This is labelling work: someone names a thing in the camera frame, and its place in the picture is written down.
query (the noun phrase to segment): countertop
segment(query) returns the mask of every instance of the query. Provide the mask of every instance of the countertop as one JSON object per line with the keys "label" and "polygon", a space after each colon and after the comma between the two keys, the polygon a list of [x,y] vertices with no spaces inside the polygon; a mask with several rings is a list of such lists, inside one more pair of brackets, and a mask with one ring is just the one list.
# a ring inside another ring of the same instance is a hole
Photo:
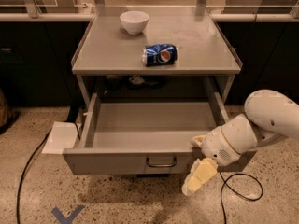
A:
{"label": "countertop", "polygon": [[[120,14],[128,10],[149,14],[141,35],[129,35],[121,27]],[[178,47],[176,63],[143,66],[144,46],[159,43]],[[81,75],[215,75],[240,71],[205,7],[199,6],[101,7],[77,55],[73,72]]]}

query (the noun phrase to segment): speckled floor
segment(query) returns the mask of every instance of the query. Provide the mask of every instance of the speckled floor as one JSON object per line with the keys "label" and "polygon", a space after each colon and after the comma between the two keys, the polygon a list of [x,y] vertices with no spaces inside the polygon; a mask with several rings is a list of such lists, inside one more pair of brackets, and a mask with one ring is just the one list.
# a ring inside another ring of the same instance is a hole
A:
{"label": "speckled floor", "polygon": [[[65,121],[67,107],[15,108],[17,122],[0,135],[0,223],[16,223],[21,172],[54,121]],[[230,111],[238,109],[228,107]],[[246,202],[224,189],[228,223],[298,223],[299,141],[263,147],[244,172],[257,177],[264,195]],[[223,223],[219,175],[194,196],[180,187],[185,175],[73,175],[61,155],[36,156],[21,190],[21,223]],[[257,197],[259,187],[237,177],[230,184]]]}

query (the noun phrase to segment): black cable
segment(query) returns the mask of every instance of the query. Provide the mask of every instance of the black cable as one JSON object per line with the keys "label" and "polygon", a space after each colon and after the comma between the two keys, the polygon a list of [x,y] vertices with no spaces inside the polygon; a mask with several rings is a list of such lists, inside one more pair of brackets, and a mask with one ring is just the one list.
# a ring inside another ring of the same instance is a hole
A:
{"label": "black cable", "polygon": [[36,150],[33,152],[33,154],[30,156],[28,162],[26,163],[22,174],[21,174],[21,179],[20,179],[20,183],[19,183],[19,187],[18,187],[18,193],[17,193],[17,206],[16,206],[16,215],[17,215],[17,223],[20,224],[20,195],[21,195],[21,186],[22,186],[22,182],[23,179],[25,177],[26,171],[28,169],[28,166],[30,164],[31,159],[34,157],[34,155],[37,153],[37,151],[43,146],[43,144],[45,143],[45,141],[47,140],[50,131],[46,134],[45,138],[43,139],[43,141],[37,146]]}
{"label": "black cable", "polygon": [[[223,198],[222,198],[224,187],[227,186],[227,187],[228,187],[228,188],[229,188],[235,195],[237,195],[239,198],[242,198],[242,199],[244,199],[244,200],[246,200],[246,201],[250,201],[250,202],[256,202],[256,201],[260,200],[260,199],[262,198],[262,196],[263,196],[263,186],[262,186],[262,184],[260,183],[260,181],[259,181],[257,178],[253,177],[252,175],[247,175],[247,174],[237,173],[237,174],[230,175],[230,176],[229,176],[228,178],[226,178],[226,179],[224,179],[224,177],[222,176],[222,173],[220,173],[220,175],[221,175],[221,179],[223,180],[223,185],[222,185],[222,187],[221,187],[221,207],[222,207],[222,211],[223,211],[224,224],[226,224],[226,213],[225,213],[225,208],[224,208]],[[250,178],[252,178],[253,180],[255,180],[255,181],[259,184],[259,186],[260,186],[260,188],[261,188],[261,194],[260,194],[260,196],[257,197],[257,198],[248,198],[248,197],[246,197],[246,196],[240,194],[240,193],[237,192],[236,190],[234,190],[231,186],[229,186],[229,185],[227,184],[227,182],[228,182],[232,177],[237,176],[237,175],[244,175],[244,176],[250,177]]]}
{"label": "black cable", "polygon": [[77,129],[78,140],[81,140],[81,136],[80,136],[80,132],[79,132],[79,129],[78,129],[78,125],[76,124],[76,122],[74,122],[74,124],[75,124],[75,127]]}

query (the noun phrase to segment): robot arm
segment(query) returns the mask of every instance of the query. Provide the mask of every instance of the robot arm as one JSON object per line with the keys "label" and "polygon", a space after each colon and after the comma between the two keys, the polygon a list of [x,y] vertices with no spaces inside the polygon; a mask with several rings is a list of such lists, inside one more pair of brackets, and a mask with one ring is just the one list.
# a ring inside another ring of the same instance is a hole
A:
{"label": "robot arm", "polygon": [[259,90],[247,98],[244,107],[246,115],[192,139],[206,157],[193,164],[182,187],[185,195],[200,189],[217,173],[218,166],[239,160],[248,150],[275,144],[287,136],[299,139],[299,105],[283,94]]}

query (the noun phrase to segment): blue can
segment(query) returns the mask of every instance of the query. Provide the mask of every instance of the blue can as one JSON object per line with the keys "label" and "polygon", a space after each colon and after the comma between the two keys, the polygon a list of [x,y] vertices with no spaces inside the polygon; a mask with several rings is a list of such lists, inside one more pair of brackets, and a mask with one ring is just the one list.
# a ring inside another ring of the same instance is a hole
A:
{"label": "blue can", "polygon": [[174,64],[177,58],[177,48],[172,44],[157,44],[143,48],[142,62],[147,67]]}

